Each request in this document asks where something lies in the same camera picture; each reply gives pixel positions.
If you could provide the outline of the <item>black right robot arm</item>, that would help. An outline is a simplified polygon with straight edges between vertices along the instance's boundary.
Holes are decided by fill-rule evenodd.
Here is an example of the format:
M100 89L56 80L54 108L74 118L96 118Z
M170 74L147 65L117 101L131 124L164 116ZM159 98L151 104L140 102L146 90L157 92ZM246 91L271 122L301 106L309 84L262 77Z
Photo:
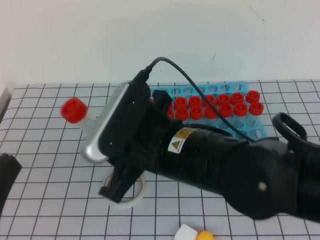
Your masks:
M148 171L220 194L256 220L278 213L320 220L320 147L294 119L281 112L272 120L286 142L268 137L251 143L169 118L170 96L151 93L147 78L140 73L129 83L98 134L98 149L114 166L101 195L120 202Z

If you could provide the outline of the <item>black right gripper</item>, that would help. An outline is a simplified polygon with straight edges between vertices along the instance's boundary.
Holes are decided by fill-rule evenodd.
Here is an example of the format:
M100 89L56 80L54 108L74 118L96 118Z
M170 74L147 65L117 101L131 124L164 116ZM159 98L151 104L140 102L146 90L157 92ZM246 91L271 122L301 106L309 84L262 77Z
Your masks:
M120 203L144 171L182 180L180 165L168 157L168 145L181 122L167 115L171 98L151 90L148 72L117 87L100 115L99 151L113 166L113 174L98 194Z

